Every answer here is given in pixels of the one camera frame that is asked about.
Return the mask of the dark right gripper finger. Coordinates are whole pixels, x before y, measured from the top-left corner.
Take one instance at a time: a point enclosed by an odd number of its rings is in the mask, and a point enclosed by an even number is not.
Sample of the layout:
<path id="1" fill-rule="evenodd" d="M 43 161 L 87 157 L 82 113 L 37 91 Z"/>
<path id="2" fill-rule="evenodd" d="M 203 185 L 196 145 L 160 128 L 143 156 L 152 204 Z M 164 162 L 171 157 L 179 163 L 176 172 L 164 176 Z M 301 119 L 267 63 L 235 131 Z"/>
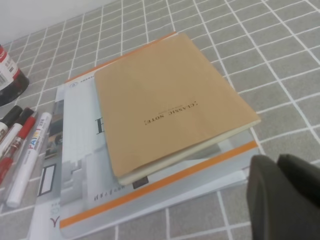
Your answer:
<path id="1" fill-rule="evenodd" d="M 320 169 L 291 154 L 251 158 L 246 191 L 254 240 L 320 238 Z"/>

